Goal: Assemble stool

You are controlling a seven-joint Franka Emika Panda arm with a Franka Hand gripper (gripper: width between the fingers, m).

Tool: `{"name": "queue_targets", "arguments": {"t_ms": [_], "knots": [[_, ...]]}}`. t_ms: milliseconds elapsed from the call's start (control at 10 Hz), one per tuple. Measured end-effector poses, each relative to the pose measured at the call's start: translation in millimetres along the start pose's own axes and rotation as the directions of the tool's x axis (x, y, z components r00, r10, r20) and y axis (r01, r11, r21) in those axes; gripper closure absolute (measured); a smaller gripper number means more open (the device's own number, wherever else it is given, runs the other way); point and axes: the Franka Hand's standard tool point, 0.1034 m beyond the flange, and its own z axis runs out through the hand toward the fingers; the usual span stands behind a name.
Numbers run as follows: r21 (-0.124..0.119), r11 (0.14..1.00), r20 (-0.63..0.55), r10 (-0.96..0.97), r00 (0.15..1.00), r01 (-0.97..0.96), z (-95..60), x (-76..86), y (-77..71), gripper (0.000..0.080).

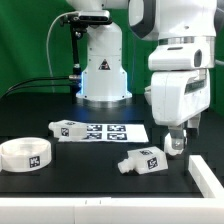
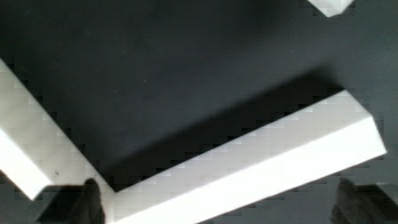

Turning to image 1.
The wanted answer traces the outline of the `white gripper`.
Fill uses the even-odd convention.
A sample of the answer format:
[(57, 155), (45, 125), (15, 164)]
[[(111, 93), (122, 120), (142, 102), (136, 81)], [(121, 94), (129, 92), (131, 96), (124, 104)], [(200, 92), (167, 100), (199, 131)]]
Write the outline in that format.
[(149, 56), (152, 114), (158, 125), (171, 126), (171, 146), (184, 148), (184, 129), (198, 129), (210, 104), (210, 46), (161, 45)]

